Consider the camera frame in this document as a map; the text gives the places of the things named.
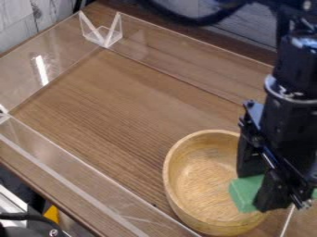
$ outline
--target clear plastic bracket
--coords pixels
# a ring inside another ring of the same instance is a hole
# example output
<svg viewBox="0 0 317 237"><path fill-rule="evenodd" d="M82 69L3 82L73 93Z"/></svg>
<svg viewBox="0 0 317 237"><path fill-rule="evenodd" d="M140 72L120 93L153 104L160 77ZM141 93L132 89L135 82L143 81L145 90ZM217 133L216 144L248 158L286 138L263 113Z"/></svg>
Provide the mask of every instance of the clear plastic bracket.
<svg viewBox="0 0 317 237"><path fill-rule="evenodd" d="M104 26L94 28L81 11L78 12L78 20L84 38L101 47L109 48L123 38L123 23L119 12L114 14L109 28Z"/></svg>

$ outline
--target wooden table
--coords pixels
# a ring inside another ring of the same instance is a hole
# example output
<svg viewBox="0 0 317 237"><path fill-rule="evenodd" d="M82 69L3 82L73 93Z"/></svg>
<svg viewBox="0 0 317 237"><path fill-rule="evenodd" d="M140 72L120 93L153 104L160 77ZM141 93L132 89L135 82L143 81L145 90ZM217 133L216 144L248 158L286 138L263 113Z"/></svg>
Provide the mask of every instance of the wooden table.
<svg viewBox="0 0 317 237"><path fill-rule="evenodd" d="M85 12L94 21L113 15L113 11L98 3L86 7ZM212 74L215 78L209 80L226 81L230 85L228 78L232 86L239 84L236 94L247 98L256 93L262 99L262 79L271 67L217 47L204 54L213 56L215 61L221 59L230 63L223 73ZM209 65L208 70L220 66ZM176 218L164 197L160 175L168 149L191 132L205 129L239 131L236 121L243 113L240 96L232 103L226 98L227 93L215 95L200 88L201 85L192 86L189 81L180 81L100 48L11 114ZM86 218L89 205L69 200L69 191L14 152L6 150L2 154L6 154L1 156L2 164L94 234L102 235L106 225L97 215L90 214ZM89 185L85 175L82 170L78 179ZM243 236L274 236L283 218L284 212L276 211ZM298 231L302 233L306 229L306 225L296 225L294 235L287 236L298 236Z"/></svg>

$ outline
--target wooden tabletop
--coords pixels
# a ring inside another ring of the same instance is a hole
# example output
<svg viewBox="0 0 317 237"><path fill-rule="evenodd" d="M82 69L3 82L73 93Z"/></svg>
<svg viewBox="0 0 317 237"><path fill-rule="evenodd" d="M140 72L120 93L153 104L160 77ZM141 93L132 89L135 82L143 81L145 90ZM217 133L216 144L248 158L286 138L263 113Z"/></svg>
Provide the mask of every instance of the wooden tabletop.
<svg viewBox="0 0 317 237"><path fill-rule="evenodd" d="M85 11L94 21L100 21L100 16L113 15L113 11L97 3ZM221 83L223 78L230 85L228 77L242 85L236 87L238 93L252 98L251 90L243 89L251 85L263 98L259 88L270 66L216 47L204 54L213 58L213 62L216 58L230 62L224 72L208 79ZM161 164L168 149L195 131L239 131L236 123L243 113L239 101L232 103L224 98L227 93L215 95L200 87L100 48L13 111L13 116L176 218L161 185ZM98 217L81 218L84 207L74 206L53 182L42 185L28 164L18 165L7 157L1 157L1 162L74 219L97 235L102 234ZM82 171L78 179L89 185L85 175ZM243 236L275 236L284 214L274 212Z"/></svg>

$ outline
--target bamboo bowl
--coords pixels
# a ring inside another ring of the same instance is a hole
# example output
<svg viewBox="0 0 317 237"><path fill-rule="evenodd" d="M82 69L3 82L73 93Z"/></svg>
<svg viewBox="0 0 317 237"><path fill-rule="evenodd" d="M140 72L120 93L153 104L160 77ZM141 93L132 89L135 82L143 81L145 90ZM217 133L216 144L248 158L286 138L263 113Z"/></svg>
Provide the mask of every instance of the bamboo bowl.
<svg viewBox="0 0 317 237"><path fill-rule="evenodd" d="M240 213L227 188L236 179L238 134L199 131L176 142L163 165L163 184L169 206L196 231L232 236L264 220L259 212Z"/></svg>

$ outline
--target wooden bowl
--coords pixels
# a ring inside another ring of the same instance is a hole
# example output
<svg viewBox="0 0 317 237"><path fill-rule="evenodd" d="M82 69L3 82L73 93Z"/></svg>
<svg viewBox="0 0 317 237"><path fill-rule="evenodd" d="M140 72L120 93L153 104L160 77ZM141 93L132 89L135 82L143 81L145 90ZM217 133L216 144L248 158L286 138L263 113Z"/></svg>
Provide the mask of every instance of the wooden bowl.
<svg viewBox="0 0 317 237"><path fill-rule="evenodd" d="M199 131L171 148L163 165L165 196L173 212L196 231L232 236L264 220L259 212L240 213L227 188L236 179L238 134Z"/></svg>

